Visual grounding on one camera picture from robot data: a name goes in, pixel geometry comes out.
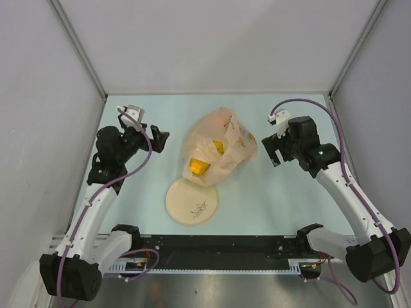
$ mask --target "yellow object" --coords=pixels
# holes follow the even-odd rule
[[[224,147],[223,143],[221,141],[213,141],[214,145],[216,146],[217,151],[219,152],[220,155],[224,154]],[[190,170],[192,173],[195,175],[202,175],[204,174],[207,169],[210,167],[210,164],[206,162],[202,162],[201,160],[192,158],[190,160]]]
[[[217,151],[222,156],[224,154],[223,143],[221,141],[215,141],[215,140],[213,142],[214,142],[214,145],[216,146]]]
[[[190,160],[190,170],[195,175],[202,175],[210,167],[210,164],[202,162],[201,160],[192,158]]]

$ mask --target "gray wall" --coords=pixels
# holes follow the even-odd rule
[[[73,206],[102,100],[46,0],[0,1],[0,307]]]
[[[389,1],[335,103],[361,185],[411,230],[411,2]],[[402,269],[411,290],[411,256]]]

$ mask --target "gray floor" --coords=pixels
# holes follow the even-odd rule
[[[358,300],[357,307],[392,307],[390,298],[372,282],[363,284],[336,264],[340,280]],[[324,277],[329,277],[324,267]],[[352,307],[329,282],[303,283],[295,276],[155,274],[125,283],[105,280],[92,302],[77,308],[241,308],[241,307]]]

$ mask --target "plant design on plate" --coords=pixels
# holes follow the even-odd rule
[[[202,204],[196,204],[195,210],[192,210],[190,213],[193,214],[193,219],[196,219],[197,217],[201,216],[201,213],[206,210],[207,204],[206,204],[207,199],[204,200]]]

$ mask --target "plastic bag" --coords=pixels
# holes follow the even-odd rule
[[[255,156],[257,149],[254,136],[238,122],[235,111],[219,108],[188,132],[182,176],[202,186],[213,185],[229,176],[240,162]],[[195,164],[201,169],[199,173]]]

